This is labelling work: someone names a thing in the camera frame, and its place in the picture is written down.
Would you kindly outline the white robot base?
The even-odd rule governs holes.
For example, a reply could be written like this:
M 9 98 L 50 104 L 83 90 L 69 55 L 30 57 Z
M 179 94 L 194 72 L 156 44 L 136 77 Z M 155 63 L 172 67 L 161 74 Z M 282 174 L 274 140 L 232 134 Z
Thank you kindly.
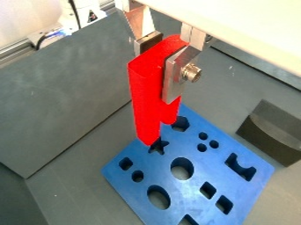
M 28 35 L 34 50 L 57 41 L 105 17 L 99 0 L 58 0 L 61 15 L 48 27 Z

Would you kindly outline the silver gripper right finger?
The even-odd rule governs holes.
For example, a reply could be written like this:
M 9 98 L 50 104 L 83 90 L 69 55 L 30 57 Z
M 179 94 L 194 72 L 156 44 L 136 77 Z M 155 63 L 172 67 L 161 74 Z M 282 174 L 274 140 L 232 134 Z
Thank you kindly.
M 195 83 L 199 80 L 198 56 L 211 44 L 211 36 L 187 24 L 182 24 L 179 39 L 188 45 L 176 50 L 164 61 L 160 97 L 165 104 L 182 95 L 187 81 Z

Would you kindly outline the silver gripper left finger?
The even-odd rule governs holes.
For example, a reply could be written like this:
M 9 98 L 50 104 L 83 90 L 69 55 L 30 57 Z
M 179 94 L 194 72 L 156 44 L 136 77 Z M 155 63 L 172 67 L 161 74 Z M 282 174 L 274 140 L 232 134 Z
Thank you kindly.
M 132 9 L 124 16 L 133 38 L 133 53 L 140 55 L 161 41 L 163 34 L 155 30 L 148 6 Z

